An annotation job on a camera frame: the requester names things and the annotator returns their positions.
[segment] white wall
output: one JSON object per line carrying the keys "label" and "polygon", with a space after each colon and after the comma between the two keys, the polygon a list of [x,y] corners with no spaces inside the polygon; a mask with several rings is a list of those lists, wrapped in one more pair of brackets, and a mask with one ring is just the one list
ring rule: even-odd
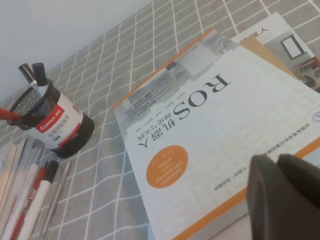
{"label": "white wall", "polygon": [[0,101],[27,85],[19,65],[50,70],[151,1],[2,0]]}

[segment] pen holder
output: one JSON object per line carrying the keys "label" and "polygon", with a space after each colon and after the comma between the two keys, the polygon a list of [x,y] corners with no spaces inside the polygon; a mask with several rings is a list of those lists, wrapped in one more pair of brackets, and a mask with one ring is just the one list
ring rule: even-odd
{"label": "pen holder", "polygon": [[28,88],[14,103],[11,112],[22,119],[7,121],[16,125],[64,159],[77,153],[90,139],[94,121],[76,107],[48,79],[48,88],[40,96]]}

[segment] pen cap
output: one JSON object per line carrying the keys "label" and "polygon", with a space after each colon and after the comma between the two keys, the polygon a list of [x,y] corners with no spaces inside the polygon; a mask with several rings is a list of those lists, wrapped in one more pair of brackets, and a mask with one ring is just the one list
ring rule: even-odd
{"label": "pen cap", "polygon": [[43,180],[46,180],[52,183],[56,176],[58,168],[59,168],[59,163],[57,161],[50,161],[46,168],[46,172],[43,177]]}
{"label": "pen cap", "polygon": [[48,85],[45,65],[42,62],[38,62],[38,63],[32,64],[31,66],[32,66],[36,84],[38,85],[38,87]]}
{"label": "pen cap", "polygon": [[20,72],[23,74],[25,79],[28,81],[28,83],[35,82],[35,75],[34,72],[29,67],[28,63],[24,63],[18,67]]}

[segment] white book cover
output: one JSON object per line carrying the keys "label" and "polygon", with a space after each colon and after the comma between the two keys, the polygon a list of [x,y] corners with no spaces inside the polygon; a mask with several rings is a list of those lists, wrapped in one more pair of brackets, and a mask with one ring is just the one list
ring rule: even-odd
{"label": "white book cover", "polygon": [[242,217],[253,155],[320,146],[320,95],[214,30],[113,110],[156,240],[206,240]]}
{"label": "white book cover", "polygon": [[239,43],[248,37],[255,37],[301,82],[320,93],[319,59],[279,13],[273,13],[232,40]]}

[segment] table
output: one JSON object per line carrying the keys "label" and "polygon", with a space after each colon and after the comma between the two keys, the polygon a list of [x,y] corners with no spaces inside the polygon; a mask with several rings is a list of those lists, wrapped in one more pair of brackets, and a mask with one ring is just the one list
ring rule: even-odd
{"label": "table", "polygon": [[[320,57],[319,7],[319,0],[157,0],[49,71],[55,87],[95,123],[89,142],[68,158],[73,167],[50,240],[148,239],[148,217],[112,105],[206,30],[215,28],[232,38],[274,12]],[[21,93],[0,106],[9,109]],[[0,124],[0,146],[18,143],[23,135]],[[62,161],[45,149],[41,162],[50,160]],[[214,239],[249,239],[249,229],[246,218]]]}

